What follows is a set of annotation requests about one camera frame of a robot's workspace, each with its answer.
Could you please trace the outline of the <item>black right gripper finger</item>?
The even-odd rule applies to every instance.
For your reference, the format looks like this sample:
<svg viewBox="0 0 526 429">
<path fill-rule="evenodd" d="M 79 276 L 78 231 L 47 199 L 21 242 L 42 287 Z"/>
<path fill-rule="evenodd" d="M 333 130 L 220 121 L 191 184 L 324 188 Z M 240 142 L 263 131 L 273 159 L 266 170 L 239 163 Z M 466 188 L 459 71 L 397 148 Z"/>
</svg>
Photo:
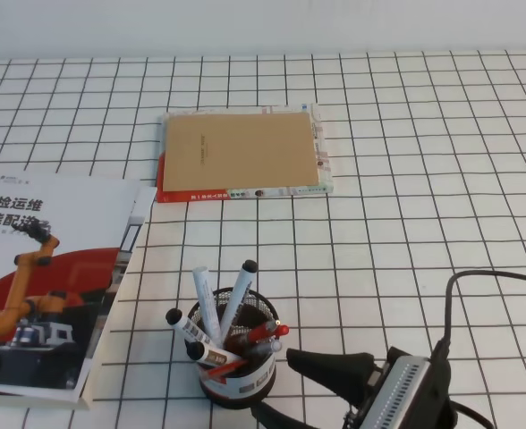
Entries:
<svg viewBox="0 0 526 429">
<path fill-rule="evenodd" d="M 335 355 L 288 349 L 286 359 L 292 370 L 351 405 L 360 405 L 369 395 L 368 381 L 375 361 L 368 353 Z"/>
<path fill-rule="evenodd" d="M 304 399 L 299 397 L 266 398 L 253 407 L 253 417 L 264 428 L 315 429 L 305 415 Z"/>
</svg>

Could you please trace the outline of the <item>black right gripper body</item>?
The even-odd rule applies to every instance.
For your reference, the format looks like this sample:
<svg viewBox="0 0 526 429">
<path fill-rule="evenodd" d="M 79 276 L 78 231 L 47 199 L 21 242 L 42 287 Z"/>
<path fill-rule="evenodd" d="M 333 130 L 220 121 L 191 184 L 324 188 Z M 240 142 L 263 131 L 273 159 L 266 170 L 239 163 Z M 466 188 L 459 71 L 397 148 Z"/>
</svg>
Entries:
<svg viewBox="0 0 526 429">
<path fill-rule="evenodd" d="M 375 363 L 375 371 L 371 374 L 368 381 L 369 395 L 360 405 L 352 405 L 352 410 L 349 411 L 345 417 L 344 428 L 360 428 L 362 419 L 368 412 L 370 405 L 386 378 L 386 372 L 395 363 L 396 359 L 401 356 L 411 355 L 397 348 L 391 348 L 382 366 L 378 366 Z"/>
</svg>

